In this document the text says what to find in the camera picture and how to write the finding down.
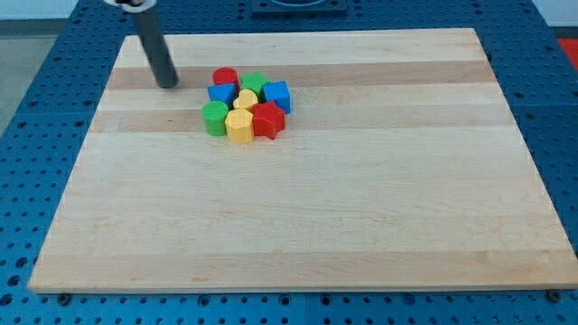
green block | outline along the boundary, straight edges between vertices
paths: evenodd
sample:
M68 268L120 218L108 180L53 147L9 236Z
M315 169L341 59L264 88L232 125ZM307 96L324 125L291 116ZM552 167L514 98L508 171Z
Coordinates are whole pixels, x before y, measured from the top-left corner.
M227 104L220 101L210 101L202 108L202 119L205 121L207 133L220 136L227 134L225 118L228 114Z
M255 71L241 76L241 89L250 89L259 98L259 102L262 103L265 100L263 95L263 86L271 82L271 80L265 78L261 71Z

blue cube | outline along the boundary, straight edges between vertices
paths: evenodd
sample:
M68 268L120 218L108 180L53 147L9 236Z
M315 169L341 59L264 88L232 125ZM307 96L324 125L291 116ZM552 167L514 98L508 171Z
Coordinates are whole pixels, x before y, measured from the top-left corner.
M274 100L286 114L291 113L291 95L287 83L284 81L270 82L263 86L263 93L265 101Z
M233 109L233 100L237 96L237 86L234 83L215 85L207 88L211 101L222 101L227 104L228 109Z

wood grain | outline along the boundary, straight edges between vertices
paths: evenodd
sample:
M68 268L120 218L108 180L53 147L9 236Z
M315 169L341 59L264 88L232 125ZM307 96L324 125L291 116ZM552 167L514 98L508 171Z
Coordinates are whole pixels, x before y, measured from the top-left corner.
M256 40L260 56L237 55ZM182 83L166 90L126 38L34 291L578 284L576 256L473 30L169 43ZM293 113L274 142L238 146L205 134L200 108L219 65L286 79Z

blue perforated table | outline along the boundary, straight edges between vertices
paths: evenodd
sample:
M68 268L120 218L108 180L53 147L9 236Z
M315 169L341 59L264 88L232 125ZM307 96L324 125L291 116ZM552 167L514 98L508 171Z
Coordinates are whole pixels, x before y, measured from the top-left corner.
M578 248L577 75L529 0L349 0L342 14L254 18L244 0L158 5L167 33L474 27ZM26 289L130 17L80 0L0 140L0 324L578 323L578 291L56 295Z

pile of blocks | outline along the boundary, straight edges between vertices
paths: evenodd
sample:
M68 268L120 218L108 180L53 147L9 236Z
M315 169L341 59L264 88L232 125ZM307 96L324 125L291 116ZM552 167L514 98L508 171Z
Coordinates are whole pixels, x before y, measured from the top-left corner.
M210 135L228 135L235 144L248 144L254 136L275 140L285 129L285 114L291 113L291 96L284 81L271 82L260 71L241 76L232 68L213 73L207 88L210 102L202 118Z

